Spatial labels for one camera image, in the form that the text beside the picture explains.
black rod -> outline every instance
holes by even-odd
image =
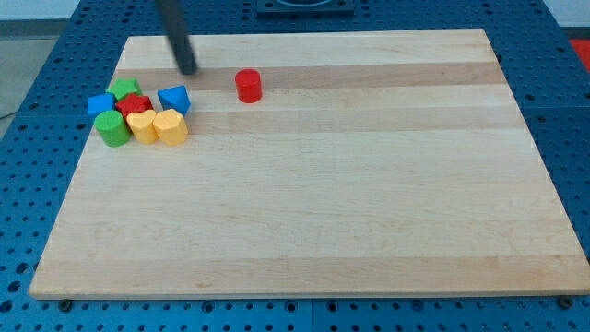
[[[183,75],[196,73],[196,60],[193,47],[188,39],[186,23],[183,18],[183,11],[178,0],[156,0],[159,15],[162,18],[164,28],[168,31],[176,65]]]

blue cube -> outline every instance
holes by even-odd
[[[115,99],[111,93],[105,93],[88,98],[87,114],[90,123],[94,124],[94,119],[105,111],[114,110]]]
[[[162,89],[158,91],[158,98],[163,110],[174,109],[183,116],[191,107],[185,86]]]

blue table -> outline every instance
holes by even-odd
[[[356,0],[354,16],[264,19],[253,0],[183,4],[193,34],[484,28],[590,255],[589,76],[541,0]],[[128,36],[163,33],[151,1],[82,0],[20,107],[0,144],[0,332],[590,330],[590,297],[74,302],[69,312],[31,299],[89,134],[87,99]]]

wood grain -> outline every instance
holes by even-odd
[[[163,38],[127,42],[113,77],[142,77],[153,101],[187,84],[189,137],[107,148],[93,130],[31,295],[590,291],[590,266],[482,30],[192,41],[196,77],[175,74]],[[237,101],[241,66],[263,73],[261,101]]]

yellow block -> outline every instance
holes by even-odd
[[[156,111],[154,110],[146,110],[141,113],[130,113],[127,115],[127,124],[138,142],[153,144],[158,140],[158,134],[153,125],[155,118]]]
[[[188,128],[184,117],[174,109],[156,114],[154,128],[156,128],[159,139],[169,146],[182,144],[188,137]]]

